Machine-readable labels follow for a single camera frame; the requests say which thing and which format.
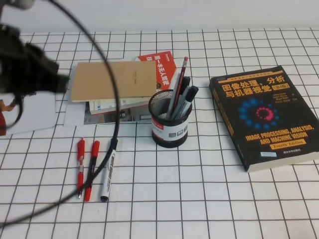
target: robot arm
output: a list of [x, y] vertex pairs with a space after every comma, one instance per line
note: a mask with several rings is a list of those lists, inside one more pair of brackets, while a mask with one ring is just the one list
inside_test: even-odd
[[[0, 13], [5, 4], [28, 9], [33, 3], [34, 0], [0, 0]], [[63, 93], [69, 79], [57, 74], [58, 68], [42, 49], [30, 43], [23, 44], [17, 28], [0, 23], [0, 93]]]

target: red book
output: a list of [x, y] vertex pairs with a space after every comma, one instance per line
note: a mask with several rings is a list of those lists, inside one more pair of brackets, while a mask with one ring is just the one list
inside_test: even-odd
[[168, 90], [176, 71], [176, 65], [170, 51], [138, 56], [141, 61], [156, 61], [157, 91]]

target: pen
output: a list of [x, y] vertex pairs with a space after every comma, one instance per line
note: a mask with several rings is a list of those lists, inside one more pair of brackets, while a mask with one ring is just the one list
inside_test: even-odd
[[83, 185], [83, 159], [84, 159], [84, 148], [85, 148], [85, 141], [83, 138], [78, 142], [78, 196], [79, 199], [82, 196], [82, 190], [79, 190], [80, 187]]
[[184, 93], [182, 94], [182, 96], [179, 97], [179, 101], [178, 101], [178, 104], [173, 112], [173, 114], [171, 115], [171, 118], [170, 120], [174, 120], [178, 111], [180, 110], [180, 107], [184, 104], [184, 101], [185, 101], [185, 97], [188, 93], [188, 91], [190, 90], [190, 86], [187, 86], [186, 89], [184, 90]]
[[189, 83], [190, 83], [190, 77], [184, 76], [183, 81], [181, 83], [180, 91], [179, 91], [178, 101], [180, 100], [181, 95], [184, 93], [184, 90], [187, 88], [187, 86], [189, 86]]
[[84, 195], [84, 201], [86, 201], [86, 202], [90, 201], [90, 197], [91, 197], [92, 184], [93, 184], [93, 174], [94, 174], [96, 159], [97, 159], [98, 153], [99, 153], [99, 147], [100, 147], [100, 142], [94, 141], [94, 143], [92, 145], [91, 161], [90, 161], [90, 165], [89, 165], [89, 172], [88, 172], [88, 179], [87, 179], [88, 182], [90, 182], [90, 187], [87, 187], [85, 189], [85, 195]]
[[102, 202], [107, 202], [109, 200], [110, 189], [111, 189], [111, 179], [112, 179], [112, 172], [113, 172], [113, 165], [114, 165], [114, 159], [115, 159], [117, 144], [118, 144], [118, 140], [116, 139], [115, 148], [113, 149], [111, 157], [110, 157], [109, 161], [106, 164], [105, 180], [103, 182], [102, 194], [101, 194], [101, 197], [100, 197]]
[[174, 98], [174, 101], [173, 101], [173, 107], [172, 107], [172, 109], [171, 109], [171, 110], [172, 110], [171, 112], [174, 112], [174, 110], [175, 110], [175, 108], [176, 108], [176, 106], [177, 106], [177, 103], [178, 103], [179, 92], [180, 92], [181, 84], [182, 84], [182, 81], [183, 81], [183, 78], [184, 78], [187, 61], [188, 61], [188, 57], [186, 56], [186, 57], [184, 57], [183, 66], [182, 66], [181, 71], [180, 71], [180, 76], [179, 76], [177, 91], [176, 91], [176, 95], [175, 95], [175, 98]]
[[171, 99], [170, 99], [170, 102], [169, 102], [169, 106], [168, 106], [168, 110], [167, 110], [167, 113], [166, 113], [166, 117], [165, 117], [165, 120], [169, 120], [170, 118], [170, 114], [172, 112], [172, 108], [173, 108], [173, 103], [174, 103], [174, 98], [176, 96], [176, 91], [177, 91], [177, 87], [178, 87], [178, 80], [179, 80], [179, 77], [180, 77], [180, 74], [177, 76], [177, 80], [175, 82], [175, 86], [174, 86], [174, 89], [173, 89], [173, 93], [172, 93], [172, 96], [171, 96]]
[[179, 118], [182, 118], [185, 116], [185, 114], [188, 111], [188, 108], [189, 108], [191, 102], [194, 100], [197, 92], [198, 92], [198, 87], [192, 86], [190, 88], [190, 90], [188, 91], [188, 93], [185, 97], [184, 103], [182, 104], [182, 106], [180, 107], [180, 109], [177, 113], [176, 119], [179, 119]]

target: pencil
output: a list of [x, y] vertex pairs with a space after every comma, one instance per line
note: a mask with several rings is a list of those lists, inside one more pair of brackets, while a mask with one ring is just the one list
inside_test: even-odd
[[178, 86], [177, 86], [176, 95], [175, 95], [174, 102], [173, 102], [173, 107], [172, 107], [172, 110], [171, 110], [172, 114], [173, 114], [173, 112], [174, 112], [174, 110], [175, 110], [175, 108], [177, 106], [177, 103], [178, 103], [179, 92], [180, 92], [181, 84], [183, 82], [187, 61], [188, 61], [188, 57], [185, 56], [184, 57], [184, 61], [183, 61], [183, 66], [182, 66], [181, 71], [180, 71], [180, 76], [179, 76], [179, 80], [178, 80]]

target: red pen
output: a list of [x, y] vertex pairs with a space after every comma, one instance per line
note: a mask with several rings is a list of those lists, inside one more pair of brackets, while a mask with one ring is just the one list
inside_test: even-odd
[[94, 141], [94, 143], [92, 145], [91, 161], [90, 161], [89, 172], [88, 172], [88, 180], [90, 182], [90, 187], [87, 187], [85, 189], [85, 195], [84, 195], [84, 201], [86, 201], [86, 202], [90, 201], [92, 184], [93, 184], [93, 174], [94, 174], [96, 159], [97, 159], [98, 153], [99, 153], [99, 147], [100, 147], [100, 142]]
[[179, 92], [180, 92], [180, 88], [181, 88], [181, 84], [183, 82], [183, 78], [184, 78], [184, 74], [185, 74], [185, 70], [186, 70], [186, 65], [187, 65], [187, 61], [188, 61], [188, 57], [185, 56], [184, 57], [184, 61], [183, 61], [183, 66], [181, 68], [180, 71], [180, 76], [179, 76], [179, 80], [178, 80], [178, 86], [177, 86], [177, 91], [176, 91], [176, 95], [175, 95], [175, 99], [174, 99], [174, 103], [173, 103], [173, 107], [171, 109], [171, 114], [173, 114], [177, 103], [178, 103], [178, 99], [179, 99]]
[[82, 196], [82, 190], [79, 190], [80, 187], [83, 185], [83, 171], [84, 171], [84, 166], [83, 166], [83, 160], [84, 160], [84, 148], [85, 148], [85, 141], [83, 138], [78, 142], [78, 196], [79, 199]]

